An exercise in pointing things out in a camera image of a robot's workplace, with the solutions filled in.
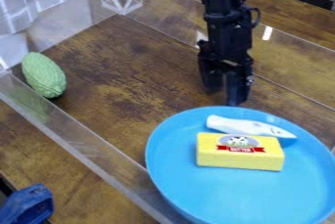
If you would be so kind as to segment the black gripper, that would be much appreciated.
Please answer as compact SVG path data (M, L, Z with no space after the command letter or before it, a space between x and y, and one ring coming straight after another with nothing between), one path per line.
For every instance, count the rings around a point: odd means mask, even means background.
M245 103L253 89L253 9L234 9L206 12L208 39L199 40L198 64L203 85L208 92L218 92L223 86L223 72L227 82L227 105Z

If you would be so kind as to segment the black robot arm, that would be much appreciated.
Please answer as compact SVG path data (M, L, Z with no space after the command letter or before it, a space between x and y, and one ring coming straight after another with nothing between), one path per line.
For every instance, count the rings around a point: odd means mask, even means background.
M238 106L253 87L253 8L246 0L202 0L208 40L199 40L198 64L211 92L227 89L227 105Z

